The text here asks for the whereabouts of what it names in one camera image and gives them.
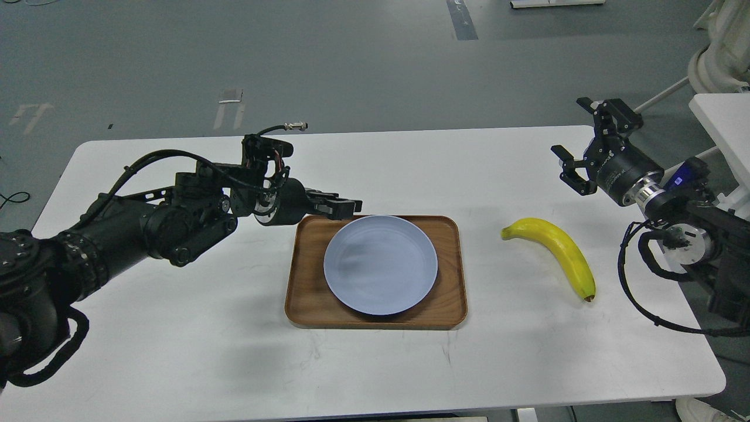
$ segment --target white shoe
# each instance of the white shoe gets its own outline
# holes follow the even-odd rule
[[[740,422],[696,399],[677,399],[674,401],[674,407],[677,408],[677,414],[682,422]]]

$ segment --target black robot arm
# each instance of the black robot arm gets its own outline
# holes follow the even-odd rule
[[[625,102],[618,98],[579,98],[577,102],[593,115],[594,138],[582,160],[575,160],[561,145],[551,147],[560,159],[560,179],[580,195],[601,188],[620,206],[636,203],[647,218],[644,223],[634,223],[639,227],[636,230],[631,225],[620,245],[618,273],[628,298],[658,325],[712,336],[750,335],[750,222],[713,205],[716,198],[707,188],[709,171],[698,158],[689,158],[662,182],[664,169],[629,141],[630,134],[644,122]],[[577,173],[579,168],[586,169],[587,179]],[[625,248],[643,227],[651,229],[638,242],[646,265],[658,276],[702,284],[711,293],[709,311],[738,327],[683,327],[661,320],[635,301],[625,278]],[[686,273],[662,269],[649,249],[651,240],[660,241],[664,253]]]
[[[88,329],[86,317],[71,304],[147,257],[183,267],[234,232],[238,217],[294,225],[305,214],[349,219],[360,211],[360,200],[306,189],[289,178],[284,158],[292,155],[292,144],[262,136],[276,128],[306,127],[285,124],[245,136],[240,164],[172,149],[151,152],[126,167],[73,227],[44,240],[28,231],[0,234],[0,387],[6,379],[29,386],[52,376]],[[193,158],[196,170],[177,173],[174,186],[117,195],[139,170],[175,156]],[[77,325],[72,339],[40,372],[25,374],[68,339],[69,318]]]

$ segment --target wooden tray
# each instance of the wooden tray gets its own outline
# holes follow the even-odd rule
[[[414,307],[393,315],[368,315],[333,295],[323,274],[331,238],[350,221],[308,216],[297,227],[284,307],[289,320],[305,328],[450,330],[467,313],[464,267],[458,227],[443,216],[400,216],[421,228],[437,252],[437,278],[430,293]]]

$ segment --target light blue plate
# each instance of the light blue plate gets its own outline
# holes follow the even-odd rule
[[[390,315],[419,303],[437,277],[437,253],[414,224],[394,216],[367,216],[333,236],[323,258],[325,280],[348,307]]]

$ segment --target cable connector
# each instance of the cable connector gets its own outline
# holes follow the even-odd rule
[[[308,128],[306,122],[284,123],[283,126],[285,131],[304,131]]]

